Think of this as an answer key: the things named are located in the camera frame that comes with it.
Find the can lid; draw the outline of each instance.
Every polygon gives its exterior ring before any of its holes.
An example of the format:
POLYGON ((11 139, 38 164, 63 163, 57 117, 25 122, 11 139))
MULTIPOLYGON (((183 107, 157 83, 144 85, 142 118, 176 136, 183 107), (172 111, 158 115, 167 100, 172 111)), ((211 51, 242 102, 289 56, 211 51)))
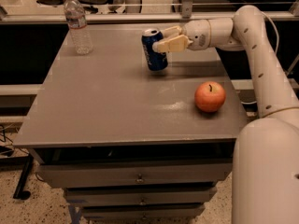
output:
POLYGON ((149 28, 145 31, 143 31, 142 35, 143 36, 153 36, 153 35, 157 35, 160 33, 160 30, 158 28, 149 28))

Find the bottle label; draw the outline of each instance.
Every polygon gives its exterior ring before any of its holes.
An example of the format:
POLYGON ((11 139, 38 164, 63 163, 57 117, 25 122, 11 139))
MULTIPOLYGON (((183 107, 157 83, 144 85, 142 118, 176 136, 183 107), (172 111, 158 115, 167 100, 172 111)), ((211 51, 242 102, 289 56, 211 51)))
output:
POLYGON ((68 17, 66 20, 70 29, 80 29, 87 25, 85 16, 81 16, 79 18, 68 17))

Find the speckled floor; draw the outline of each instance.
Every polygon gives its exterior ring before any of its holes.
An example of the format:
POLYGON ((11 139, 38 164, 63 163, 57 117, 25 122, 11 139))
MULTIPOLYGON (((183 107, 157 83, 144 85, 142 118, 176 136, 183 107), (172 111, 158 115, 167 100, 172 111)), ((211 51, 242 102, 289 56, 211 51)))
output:
MULTIPOLYGON (((13 139, 17 134, 9 133, 13 139)), ((10 145, 11 142, 1 143, 1 146, 10 145)), ((23 152, 15 150, 13 156, 23 156, 23 152)), ((13 199, 15 188, 21 176, 21 170, 9 171, 0 169, 0 223, 4 224, 69 224, 71 217, 68 204, 61 189, 52 189, 47 183, 36 178, 37 162, 29 174, 25 190, 31 192, 31 197, 25 201, 13 199)), ((231 193, 232 174, 225 181, 219 182, 218 191, 209 203, 203 214, 192 221, 192 224, 228 224, 231 223, 231 193)), ((80 224, 88 221, 81 219, 80 224)), ((98 221, 92 224, 188 224, 187 218, 161 218, 132 221, 98 221)))
MULTIPOLYGON (((42 7, 36 5, 36 0, 5 0, 8 6, 5 9, 8 14, 32 14, 40 13, 42 7)), ((157 0, 157 3, 167 3, 167 0, 157 0)), ((161 6, 162 12, 169 12, 169 7, 161 6)), ((158 12, 157 7, 145 7, 145 12, 158 12)), ((7 137, 14 139, 17 133, 8 133, 7 137)), ((11 145, 11 142, 0 142, 1 146, 11 145)), ((15 150, 13 156, 23 156, 23 152, 15 150)), ((21 176, 21 169, 9 171, 0 167, 0 223, 2 224, 69 224, 71 217, 68 212, 68 204, 64 199, 61 189, 52 189, 47 183, 39 181, 36 178, 37 162, 34 166, 25 186, 25 190, 31 192, 28 200, 21 201, 13 199, 15 188, 21 176)), ((204 213, 194 219, 194 224, 228 224, 231 223, 231 186, 232 175, 229 175, 223 182, 217 185, 218 192, 209 203, 206 203, 204 213)), ((188 224, 190 221, 186 218, 161 218, 146 221, 101 221, 91 222, 92 224, 188 224)), ((86 224, 88 221, 81 219, 80 224, 86 224)))

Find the apple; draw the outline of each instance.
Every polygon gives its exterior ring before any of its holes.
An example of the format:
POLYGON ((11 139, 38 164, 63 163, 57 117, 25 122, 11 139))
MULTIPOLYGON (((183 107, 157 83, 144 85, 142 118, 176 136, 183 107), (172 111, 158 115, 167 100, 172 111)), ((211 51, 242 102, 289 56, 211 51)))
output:
POLYGON ((216 112, 224 104, 226 92, 220 83, 207 81, 196 89, 194 100, 196 106, 207 113, 216 112))

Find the drawer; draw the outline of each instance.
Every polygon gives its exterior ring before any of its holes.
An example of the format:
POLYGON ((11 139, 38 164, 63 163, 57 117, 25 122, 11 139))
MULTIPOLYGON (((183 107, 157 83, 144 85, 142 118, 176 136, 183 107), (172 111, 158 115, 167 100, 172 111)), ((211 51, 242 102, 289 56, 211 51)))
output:
POLYGON ((101 189, 67 189, 64 196, 74 206, 153 205, 205 203, 216 193, 209 184, 151 185, 101 189))
POLYGON ((37 173, 53 188, 87 188, 224 180, 231 159, 42 165, 37 173))
POLYGON ((82 208, 81 214, 91 220, 124 220, 158 217, 196 217, 202 214, 205 207, 198 203, 191 204, 173 204, 173 205, 155 205, 155 206, 125 206, 125 207, 93 207, 82 208))

